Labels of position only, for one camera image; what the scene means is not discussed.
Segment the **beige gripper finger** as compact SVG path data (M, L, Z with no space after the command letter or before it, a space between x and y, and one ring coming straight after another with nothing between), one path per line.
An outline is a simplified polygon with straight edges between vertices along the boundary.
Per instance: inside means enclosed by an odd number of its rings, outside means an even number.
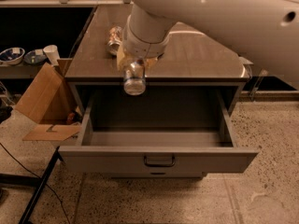
M117 64L118 72L120 73L120 75L121 75L122 77L125 77L126 66L127 66L126 63L118 63L118 64Z
M147 59L145 61L145 72L148 72L153 65L155 65L155 60L154 59Z

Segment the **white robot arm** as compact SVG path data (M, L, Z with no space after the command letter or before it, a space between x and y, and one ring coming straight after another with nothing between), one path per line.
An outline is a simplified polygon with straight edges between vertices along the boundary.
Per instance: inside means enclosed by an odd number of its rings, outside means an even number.
M299 0L132 0L122 39L140 58L161 55L178 21L293 87L299 86Z

